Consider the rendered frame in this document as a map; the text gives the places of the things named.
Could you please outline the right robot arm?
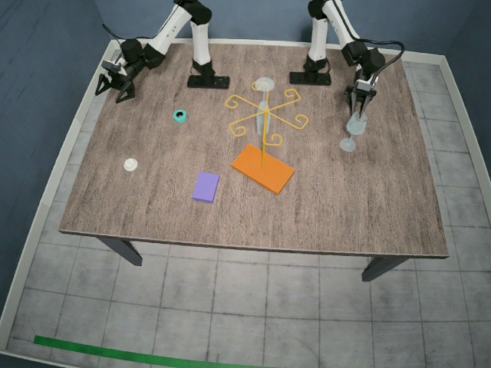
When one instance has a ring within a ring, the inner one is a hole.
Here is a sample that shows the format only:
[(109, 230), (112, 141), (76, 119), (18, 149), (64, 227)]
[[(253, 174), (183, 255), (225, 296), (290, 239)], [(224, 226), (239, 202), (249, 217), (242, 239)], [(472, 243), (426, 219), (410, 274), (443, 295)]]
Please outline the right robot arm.
[(190, 75), (187, 86), (228, 88), (230, 77), (214, 76), (215, 71), (212, 69), (213, 64), (209, 56), (208, 26), (212, 11), (194, 0), (181, 1), (173, 1), (176, 5), (166, 20), (166, 24), (164, 23), (159, 34), (152, 38), (144, 48), (136, 38), (122, 42), (122, 58), (128, 62), (129, 67), (135, 68), (134, 71), (137, 71), (137, 75), (145, 66), (150, 70), (159, 67), (166, 58), (165, 54), (173, 39), (181, 28), (190, 21), (194, 45), (193, 68), (201, 75)]

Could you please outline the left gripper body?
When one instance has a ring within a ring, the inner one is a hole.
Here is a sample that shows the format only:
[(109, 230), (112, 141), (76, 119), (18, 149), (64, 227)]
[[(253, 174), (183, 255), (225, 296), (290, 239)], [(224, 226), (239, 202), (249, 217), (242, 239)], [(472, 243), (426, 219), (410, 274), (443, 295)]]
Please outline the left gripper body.
[(376, 96), (377, 91), (370, 90), (370, 92), (364, 92), (364, 91), (355, 89), (355, 86), (356, 86), (356, 83), (358, 81), (363, 82), (363, 83), (366, 83), (366, 84), (370, 84), (371, 86), (374, 86), (374, 82), (377, 83), (377, 79), (378, 79), (378, 77), (371, 77), (371, 80), (370, 80), (370, 77), (368, 75), (366, 77), (364, 77), (363, 74), (356, 74), (355, 77), (354, 77), (354, 85), (349, 84), (347, 86), (346, 90), (344, 91), (344, 95), (347, 94), (349, 96), (349, 94), (351, 92), (357, 93), (357, 97), (356, 97), (356, 101), (357, 102), (362, 102), (367, 95), (368, 96), (371, 96), (372, 99), (373, 99), (373, 97)]

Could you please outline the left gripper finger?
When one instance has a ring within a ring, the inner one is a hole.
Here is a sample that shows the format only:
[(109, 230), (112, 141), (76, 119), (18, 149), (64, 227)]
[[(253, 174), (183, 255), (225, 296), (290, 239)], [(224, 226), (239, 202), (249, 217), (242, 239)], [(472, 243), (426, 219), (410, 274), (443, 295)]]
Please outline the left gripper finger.
[(349, 109), (350, 109), (351, 117), (352, 117), (353, 112), (354, 112), (354, 105), (355, 105), (356, 97), (357, 97), (357, 93), (351, 92), (349, 94), (348, 98), (347, 98), (347, 102), (348, 102), (348, 106), (349, 106)]
[(367, 105), (370, 103), (371, 99), (372, 99), (372, 97), (367, 95), (367, 96), (364, 98), (364, 100), (361, 102), (361, 109), (360, 109), (359, 119), (361, 119), (362, 114), (363, 114), (363, 112), (364, 112), (364, 110), (365, 110), (366, 106), (367, 106)]

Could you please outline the purple flat block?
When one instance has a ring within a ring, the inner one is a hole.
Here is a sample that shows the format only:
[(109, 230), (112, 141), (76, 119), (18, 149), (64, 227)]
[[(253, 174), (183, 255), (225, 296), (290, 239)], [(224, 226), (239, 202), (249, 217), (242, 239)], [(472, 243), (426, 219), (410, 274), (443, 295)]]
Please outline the purple flat block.
[(213, 203), (218, 183), (219, 175), (199, 172), (192, 198)]

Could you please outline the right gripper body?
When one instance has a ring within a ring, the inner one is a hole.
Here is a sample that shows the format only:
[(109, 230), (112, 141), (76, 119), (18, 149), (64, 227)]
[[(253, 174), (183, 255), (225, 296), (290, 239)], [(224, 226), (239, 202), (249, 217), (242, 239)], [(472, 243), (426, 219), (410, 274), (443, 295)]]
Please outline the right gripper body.
[[(121, 57), (118, 57), (118, 59), (116, 59), (114, 62), (113, 61), (109, 61), (109, 62), (112, 62), (112, 63), (118, 65), (119, 63), (124, 64), (125, 60)], [(136, 88), (134, 86), (133, 80), (137, 76), (137, 71), (134, 71), (135, 68), (133, 66), (129, 67), (128, 64), (126, 64), (124, 67), (121, 67), (121, 68), (122, 68), (121, 71), (118, 71), (117, 74), (110, 72), (110, 71), (107, 72), (108, 75), (111, 76), (111, 78), (112, 78), (112, 80), (110, 82), (108, 77), (107, 77), (107, 80), (109, 82), (110, 87), (117, 89), (117, 90), (122, 90), (124, 84), (126, 82), (130, 82), (132, 84), (133, 90), (135, 92)]]

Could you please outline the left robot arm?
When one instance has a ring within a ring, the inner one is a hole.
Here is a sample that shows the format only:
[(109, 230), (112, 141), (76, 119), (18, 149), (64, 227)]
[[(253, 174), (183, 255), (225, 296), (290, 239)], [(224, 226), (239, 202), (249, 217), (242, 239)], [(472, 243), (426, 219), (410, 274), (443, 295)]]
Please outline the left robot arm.
[(348, 66), (357, 65), (355, 75), (363, 74), (365, 77), (367, 75), (371, 77), (385, 65), (385, 57), (378, 48), (368, 50), (364, 42), (355, 41), (352, 38), (351, 33), (356, 38), (359, 36), (352, 28), (344, 12), (342, 0), (312, 0), (308, 3), (308, 12), (313, 21), (311, 49), (307, 54), (306, 63), (303, 65), (305, 72), (291, 71), (289, 73), (290, 83), (331, 84), (329, 73), (318, 73), (318, 70), (325, 68), (327, 64), (325, 44), (329, 22), (331, 22), (338, 36), (342, 49), (341, 53)]

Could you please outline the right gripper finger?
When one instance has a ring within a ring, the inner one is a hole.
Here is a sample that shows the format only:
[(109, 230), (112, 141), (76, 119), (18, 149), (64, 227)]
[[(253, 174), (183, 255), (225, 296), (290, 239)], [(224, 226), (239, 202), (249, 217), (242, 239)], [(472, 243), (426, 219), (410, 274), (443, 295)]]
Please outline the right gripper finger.
[[(121, 98), (123, 96), (123, 94), (127, 91), (128, 95)], [(122, 101), (125, 101), (125, 100), (129, 100), (131, 98), (135, 98), (135, 92), (133, 90), (133, 86), (130, 82), (126, 82), (125, 85), (123, 86), (121, 92), (119, 93), (117, 99), (116, 99), (116, 103), (120, 103)]]
[[(104, 86), (103, 88), (100, 90), (100, 87), (102, 85), (102, 83), (104, 82)], [(96, 96), (99, 95), (99, 94), (102, 94), (104, 91), (110, 89), (110, 85), (109, 85), (109, 82), (105, 76), (105, 74), (100, 74), (99, 76), (99, 81), (98, 81), (98, 85), (97, 85), (97, 89), (95, 91), (95, 94)]]

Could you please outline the teal short hollow cylinder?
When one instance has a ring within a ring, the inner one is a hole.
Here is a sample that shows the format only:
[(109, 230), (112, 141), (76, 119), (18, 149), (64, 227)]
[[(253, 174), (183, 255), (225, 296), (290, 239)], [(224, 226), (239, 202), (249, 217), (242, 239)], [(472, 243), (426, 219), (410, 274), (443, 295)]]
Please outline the teal short hollow cylinder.
[[(178, 117), (182, 115), (181, 117)], [(182, 123), (186, 120), (187, 116), (186, 116), (186, 112), (184, 110), (177, 110), (174, 112), (173, 114), (173, 117), (174, 117), (174, 120), (177, 122), (177, 123)]]

